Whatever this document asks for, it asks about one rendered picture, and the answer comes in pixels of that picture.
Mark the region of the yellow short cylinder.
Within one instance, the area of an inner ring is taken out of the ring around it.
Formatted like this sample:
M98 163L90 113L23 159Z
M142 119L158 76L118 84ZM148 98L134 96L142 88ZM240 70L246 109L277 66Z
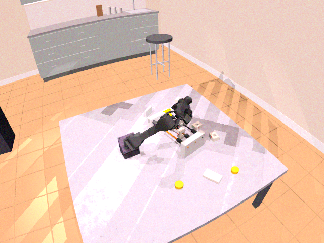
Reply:
M182 189L183 188L183 182L178 180L175 182L175 188L176 189Z
M239 168L238 168L237 166L233 166L233 167L231 168L231 173L233 173L233 174L237 174L238 171L239 171Z

